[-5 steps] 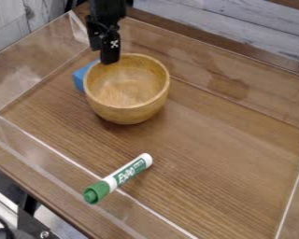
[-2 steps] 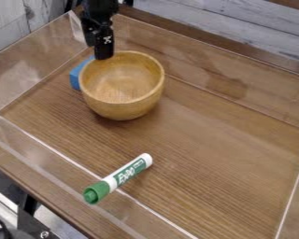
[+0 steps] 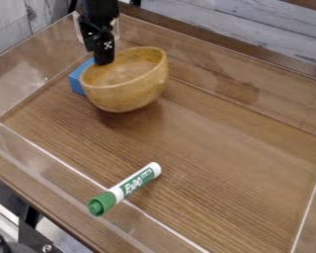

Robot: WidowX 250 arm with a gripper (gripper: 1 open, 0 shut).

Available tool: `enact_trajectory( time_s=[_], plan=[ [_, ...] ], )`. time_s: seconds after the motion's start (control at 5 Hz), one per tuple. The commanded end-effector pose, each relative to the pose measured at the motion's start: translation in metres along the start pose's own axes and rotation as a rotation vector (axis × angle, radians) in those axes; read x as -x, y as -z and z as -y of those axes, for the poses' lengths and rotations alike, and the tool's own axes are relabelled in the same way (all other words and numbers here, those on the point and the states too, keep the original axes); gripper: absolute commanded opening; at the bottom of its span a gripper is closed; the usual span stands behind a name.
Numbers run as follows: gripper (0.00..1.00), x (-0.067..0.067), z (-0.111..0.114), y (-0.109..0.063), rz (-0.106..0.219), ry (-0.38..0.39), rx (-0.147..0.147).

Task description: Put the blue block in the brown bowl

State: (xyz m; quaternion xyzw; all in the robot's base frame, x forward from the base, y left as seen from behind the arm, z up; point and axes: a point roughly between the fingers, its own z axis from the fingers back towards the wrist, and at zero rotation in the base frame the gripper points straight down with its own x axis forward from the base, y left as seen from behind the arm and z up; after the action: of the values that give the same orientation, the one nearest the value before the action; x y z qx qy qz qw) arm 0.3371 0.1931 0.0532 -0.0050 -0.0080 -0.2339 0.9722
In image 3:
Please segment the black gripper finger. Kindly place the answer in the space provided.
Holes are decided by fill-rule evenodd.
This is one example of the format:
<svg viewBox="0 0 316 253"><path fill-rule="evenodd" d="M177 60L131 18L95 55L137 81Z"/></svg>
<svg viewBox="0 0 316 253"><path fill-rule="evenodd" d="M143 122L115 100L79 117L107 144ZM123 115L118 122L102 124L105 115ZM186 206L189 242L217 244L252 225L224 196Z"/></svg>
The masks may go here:
<svg viewBox="0 0 316 253"><path fill-rule="evenodd" d="M93 57L97 65L105 65L114 60L114 37L110 32L93 36Z"/></svg>
<svg viewBox="0 0 316 253"><path fill-rule="evenodd" d="M82 42L87 51L93 50L93 28L82 20L78 21Z"/></svg>

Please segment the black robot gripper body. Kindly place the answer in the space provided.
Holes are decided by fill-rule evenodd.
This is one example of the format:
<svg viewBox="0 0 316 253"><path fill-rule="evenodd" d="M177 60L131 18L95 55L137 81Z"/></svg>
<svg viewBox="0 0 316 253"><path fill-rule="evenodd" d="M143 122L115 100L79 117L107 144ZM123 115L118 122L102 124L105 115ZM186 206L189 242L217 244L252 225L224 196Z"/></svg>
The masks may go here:
<svg viewBox="0 0 316 253"><path fill-rule="evenodd" d="M118 0L81 0L81 12L77 22L82 20L93 28L93 35L113 31L111 22L118 18Z"/></svg>

